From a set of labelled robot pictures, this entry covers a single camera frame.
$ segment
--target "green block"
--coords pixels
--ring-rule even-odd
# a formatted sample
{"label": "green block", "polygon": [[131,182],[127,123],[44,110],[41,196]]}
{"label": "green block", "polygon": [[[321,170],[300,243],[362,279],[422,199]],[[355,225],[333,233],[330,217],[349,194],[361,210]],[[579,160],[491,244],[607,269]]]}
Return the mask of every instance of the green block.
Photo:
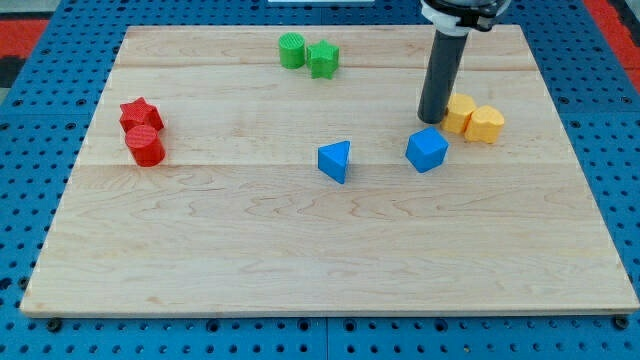
{"label": "green block", "polygon": [[298,33],[286,33],[278,40],[280,64],[287,69],[304,65],[304,38]]}
{"label": "green block", "polygon": [[340,48],[327,40],[309,45],[307,47],[307,66],[311,70],[311,78],[332,79],[333,73],[338,69],[339,58]]}

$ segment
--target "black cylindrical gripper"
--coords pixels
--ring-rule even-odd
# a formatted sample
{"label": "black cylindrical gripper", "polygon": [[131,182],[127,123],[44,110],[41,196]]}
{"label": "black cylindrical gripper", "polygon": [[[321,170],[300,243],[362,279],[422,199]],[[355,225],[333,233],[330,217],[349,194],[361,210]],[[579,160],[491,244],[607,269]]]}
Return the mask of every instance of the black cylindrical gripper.
{"label": "black cylindrical gripper", "polygon": [[420,120],[428,124],[442,121],[466,42],[467,35],[449,36],[436,30],[418,105]]}

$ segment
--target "blue cube block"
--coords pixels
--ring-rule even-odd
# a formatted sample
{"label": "blue cube block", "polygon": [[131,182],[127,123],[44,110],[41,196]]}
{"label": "blue cube block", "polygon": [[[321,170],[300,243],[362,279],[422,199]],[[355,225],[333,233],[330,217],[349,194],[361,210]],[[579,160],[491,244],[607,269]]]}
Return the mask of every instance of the blue cube block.
{"label": "blue cube block", "polygon": [[318,148],[318,169],[333,180],[344,184],[349,162],[349,141],[326,145]]}
{"label": "blue cube block", "polygon": [[423,173],[442,164],[448,148],[447,140],[435,128],[429,127],[409,137],[405,156]]}

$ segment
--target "blue pegboard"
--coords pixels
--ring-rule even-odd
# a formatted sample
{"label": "blue pegboard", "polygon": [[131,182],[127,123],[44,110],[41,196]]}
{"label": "blue pegboard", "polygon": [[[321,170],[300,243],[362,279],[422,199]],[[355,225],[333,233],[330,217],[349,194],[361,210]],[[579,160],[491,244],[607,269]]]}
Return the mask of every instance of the blue pegboard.
{"label": "blue pegboard", "polygon": [[[128,25],[423,24],[417,1],[63,0],[0,108],[0,358],[638,358],[640,317],[56,321],[24,317],[31,274]],[[578,0],[514,0],[633,284],[640,99]]]}

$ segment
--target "yellow cube block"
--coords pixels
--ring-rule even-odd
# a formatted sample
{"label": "yellow cube block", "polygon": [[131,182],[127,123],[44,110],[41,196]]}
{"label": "yellow cube block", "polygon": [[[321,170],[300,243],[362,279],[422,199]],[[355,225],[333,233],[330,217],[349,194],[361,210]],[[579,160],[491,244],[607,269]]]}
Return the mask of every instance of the yellow cube block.
{"label": "yellow cube block", "polygon": [[497,109],[485,105],[471,114],[464,138],[468,141],[484,141],[493,144],[498,140],[504,126],[504,116]]}
{"label": "yellow cube block", "polygon": [[473,98],[465,94],[453,94],[449,98],[447,112],[442,120],[442,130],[462,134],[467,128],[471,113],[476,109]]}

